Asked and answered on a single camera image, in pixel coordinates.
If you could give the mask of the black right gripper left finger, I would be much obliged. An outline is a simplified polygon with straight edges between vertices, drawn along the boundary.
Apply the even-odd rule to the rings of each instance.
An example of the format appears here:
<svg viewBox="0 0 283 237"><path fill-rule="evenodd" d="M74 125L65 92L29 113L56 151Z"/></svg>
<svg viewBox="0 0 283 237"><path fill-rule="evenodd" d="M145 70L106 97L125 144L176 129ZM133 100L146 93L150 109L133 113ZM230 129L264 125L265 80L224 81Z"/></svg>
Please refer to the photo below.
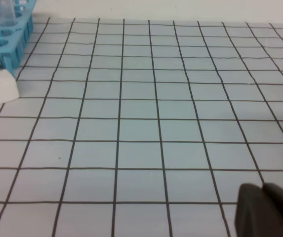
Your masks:
<svg viewBox="0 0 283 237"><path fill-rule="evenodd" d="M240 186L235 229L238 237L283 237L283 217L262 187Z"/></svg>

